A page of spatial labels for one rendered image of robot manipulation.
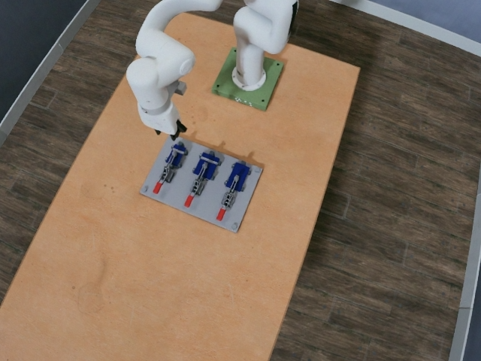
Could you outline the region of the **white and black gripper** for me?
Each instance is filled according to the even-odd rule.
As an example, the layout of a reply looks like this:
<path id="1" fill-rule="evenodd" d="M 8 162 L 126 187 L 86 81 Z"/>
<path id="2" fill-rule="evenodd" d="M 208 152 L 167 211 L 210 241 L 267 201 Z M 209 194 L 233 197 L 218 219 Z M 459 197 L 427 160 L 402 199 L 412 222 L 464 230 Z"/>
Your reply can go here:
<path id="1" fill-rule="evenodd" d="M 146 126 L 154 128 L 157 135 L 161 132 L 170 134 L 172 141 L 178 138 L 178 133 L 186 133 L 187 128 L 181 123 L 180 114 L 171 101 L 168 109 L 159 115 L 149 115 L 141 110 L 141 106 L 138 103 L 138 112 L 143 123 Z M 175 134 L 176 133 L 176 134 Z"/>

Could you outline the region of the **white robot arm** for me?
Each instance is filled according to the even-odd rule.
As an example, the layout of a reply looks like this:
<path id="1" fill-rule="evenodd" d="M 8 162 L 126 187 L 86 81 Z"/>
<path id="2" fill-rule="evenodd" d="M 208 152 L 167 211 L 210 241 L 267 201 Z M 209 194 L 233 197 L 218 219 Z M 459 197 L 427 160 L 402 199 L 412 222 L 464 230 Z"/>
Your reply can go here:
<path id="1" fill-rule="evenodd" d="M 195 54 L 164 33 L 170 21 L 187 11 L 215 11 L 223 0 L 162 0 L 147 15 L 136 40 L 136 59 L 126 77 L 144 113 L 165 112 L 174 93 L 187 86 L 178 79 L 195 64 Z M 237 65 L 234 84 L 243 90 L 260 88 L 266 78 L 265 51 L 280 53 L 287 44 L 298 11 L 298 0 L 244 0 L 234 17 Z M 251 9 L 252 8 L 252 9 Z M 272 22 L 271 22 L 272 21 Z"/>

